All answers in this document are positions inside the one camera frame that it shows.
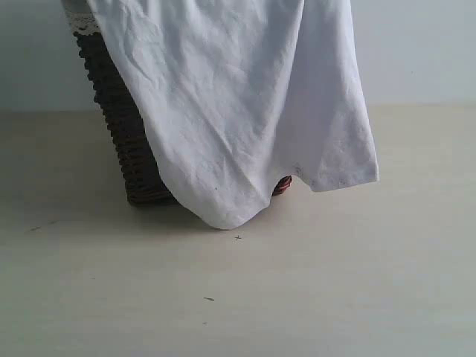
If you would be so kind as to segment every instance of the wrinkled white sheet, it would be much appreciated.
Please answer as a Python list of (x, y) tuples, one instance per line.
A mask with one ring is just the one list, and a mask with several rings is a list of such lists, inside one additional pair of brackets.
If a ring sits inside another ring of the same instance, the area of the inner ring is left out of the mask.
[(217, 228), (375, 181), (350, 0), (88, 0), (164, 183)]

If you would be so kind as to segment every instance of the wall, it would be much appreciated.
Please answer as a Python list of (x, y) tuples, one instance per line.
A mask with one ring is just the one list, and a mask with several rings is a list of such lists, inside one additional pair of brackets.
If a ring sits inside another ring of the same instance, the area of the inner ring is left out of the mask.
[[(59, 2), (1, 0), (0, 109), (96, 108)], [(476, 1), (355, 0), (353, 8), (369, 104), (476, 101)]]

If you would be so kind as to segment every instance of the floor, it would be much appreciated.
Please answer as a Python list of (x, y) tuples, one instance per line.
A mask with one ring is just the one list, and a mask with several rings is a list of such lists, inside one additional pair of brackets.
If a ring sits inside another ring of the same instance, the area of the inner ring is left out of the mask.
[(128, 206), (98, 113), (0, 114), (0, 355), (476, 356), (476, 106), (370, 115), (380, 183), (216, 231)]

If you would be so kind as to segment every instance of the wicker basket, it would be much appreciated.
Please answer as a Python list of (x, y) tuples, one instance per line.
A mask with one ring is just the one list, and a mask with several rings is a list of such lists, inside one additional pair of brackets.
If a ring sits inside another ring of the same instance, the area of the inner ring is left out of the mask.
[[(175, 202), (158, 174), (142, 117), (109, 56), (102, 35), (86, 36), (78, 32), (74, 35), (81, 50), (80, 56), (89, 71), (88, 78), (94, 84), (94, 101), (103, 110), (118, 152), (128, 201), (133, 205)], [(276, 186), (274, 195), (283, 193), (291, 182), (291, 176), (283, 178)]]

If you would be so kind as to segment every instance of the dark brown wicker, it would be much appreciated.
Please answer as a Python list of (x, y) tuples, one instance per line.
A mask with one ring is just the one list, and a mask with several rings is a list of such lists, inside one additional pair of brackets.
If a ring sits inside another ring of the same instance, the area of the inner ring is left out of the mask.
[[(80, 56), (89, 71), (88, 78), (96, 91), (94, 101), (103, 110), (118, 152), (128, 201), (133, 205), (174, 202), (175, 199), (158, 174), (142, 117), (109, 56), (103, 37), (100, 33), (74, 35), (80, 47)], [(291, 176), (283, 178), (276, 186), (274, 195), (283, 193), (291, 182)]]

